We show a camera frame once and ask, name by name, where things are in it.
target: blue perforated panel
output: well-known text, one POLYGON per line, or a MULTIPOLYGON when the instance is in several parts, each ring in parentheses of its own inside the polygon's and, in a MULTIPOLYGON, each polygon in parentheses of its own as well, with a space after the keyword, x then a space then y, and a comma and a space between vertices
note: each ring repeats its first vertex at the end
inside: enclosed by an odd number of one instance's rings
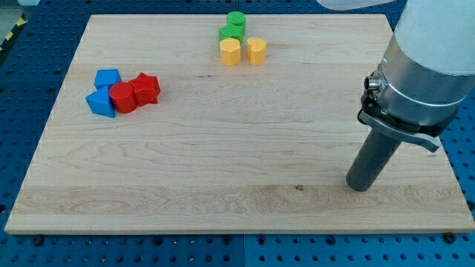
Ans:
MULTIPOLYGON (((405 0, 347 13, 384 13, 405 0)), ((54 99, 93 13, 341 13, 313 0, 42 0, 0 68, 0 225, 3 229, 54 99)), ((475 201, 475 92, 442 135, 470 205, 475 201)), ((475 235, 11 237, 0 266, 475 266, 475 235)))

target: wooden board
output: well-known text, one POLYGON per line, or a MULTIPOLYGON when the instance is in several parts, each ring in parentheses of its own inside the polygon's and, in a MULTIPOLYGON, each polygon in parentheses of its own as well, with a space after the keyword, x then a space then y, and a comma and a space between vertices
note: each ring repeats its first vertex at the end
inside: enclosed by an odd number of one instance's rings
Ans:
POLYGON ((472 231, 444 151, 404 144, 365 193, 345 175, 368 127, 362 81, 384 16, 248 16, 260 67, 220 64, 224 16, 92 16, 6 231, 11 234, 472 231), (158 75, 158 105, 89 111, 97 69, 158 75))

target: blue block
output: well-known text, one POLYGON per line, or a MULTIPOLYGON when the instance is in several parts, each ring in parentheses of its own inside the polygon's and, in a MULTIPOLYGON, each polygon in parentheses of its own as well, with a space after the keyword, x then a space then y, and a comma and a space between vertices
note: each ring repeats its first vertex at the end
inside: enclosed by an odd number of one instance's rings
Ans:
POLYGON ((92 113, 114 118, 116 111, 112 101, 109 99, 109 87, 105 86, 86 96, 86 101, 92 113))
POLYGON ((121 81, 117 69, 98 70, 96 73, 96 79, 94 80, 94 85, 96 86, 96 89, 99 90, 100 88, 105 86, 110 87, 121 81))

